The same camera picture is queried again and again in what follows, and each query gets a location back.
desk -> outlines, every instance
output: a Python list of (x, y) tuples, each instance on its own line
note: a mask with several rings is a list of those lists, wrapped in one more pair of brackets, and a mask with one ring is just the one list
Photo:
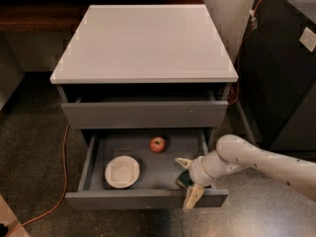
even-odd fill
[[(181, 207), (176, 157), (212, 147), (237, 74), (204, 5), (90, 6), (50, 81), (62, 109), (89, 145), (76, 208)], [(166, 151), (150, 152), (155, 134)], [(118, 191), (104, 185), (109, 158), (142, 162), (141, 180)], [(208, 189), (197, 206), (219, 206), (227, 191)]]

gray drawer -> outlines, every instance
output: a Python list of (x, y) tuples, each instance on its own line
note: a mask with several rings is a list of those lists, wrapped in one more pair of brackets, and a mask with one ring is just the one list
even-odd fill
[[(167, 148), (162, 154), (149, 149), (152, 136), (164, 134)], [(186, 192), (177, 185), (184, 171), (177, 157), (196, 158), (207, 152), (202, 129), (130, 129), (92, 137), (77, 193), (68, 202), (77, 209), (137, 209), (182, 207)], [(128, 155), (140, 164), (137, 182), (125, 190), (111, 188), (104, 178), (107, 163)], [(206, 189), (197, 206), (221, 206), (227, 191)]]
[(61, 105), (74, 128), (220, 127), (226, 101), (208, 95), (118, 96)]

white tabletop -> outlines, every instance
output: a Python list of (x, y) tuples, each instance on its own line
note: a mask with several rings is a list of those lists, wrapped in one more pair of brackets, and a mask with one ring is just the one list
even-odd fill
[(53, 84), (235, 82), (204, 5), (90, 6)]

white plate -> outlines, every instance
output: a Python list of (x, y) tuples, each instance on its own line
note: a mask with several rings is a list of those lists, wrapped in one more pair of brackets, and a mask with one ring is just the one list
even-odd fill
[(139, 164), (129, 156), (113, 159), (105, 171), (106, 180), (114, 188), (124, 189), (131, 186), (139, 177)]

wooden shelf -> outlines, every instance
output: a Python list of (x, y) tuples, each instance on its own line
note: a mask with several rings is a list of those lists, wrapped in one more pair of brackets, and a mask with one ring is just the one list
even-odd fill
[(91, 4), (203, 4), (203, 1), (1, 0), (0, 32), (74, 33)]

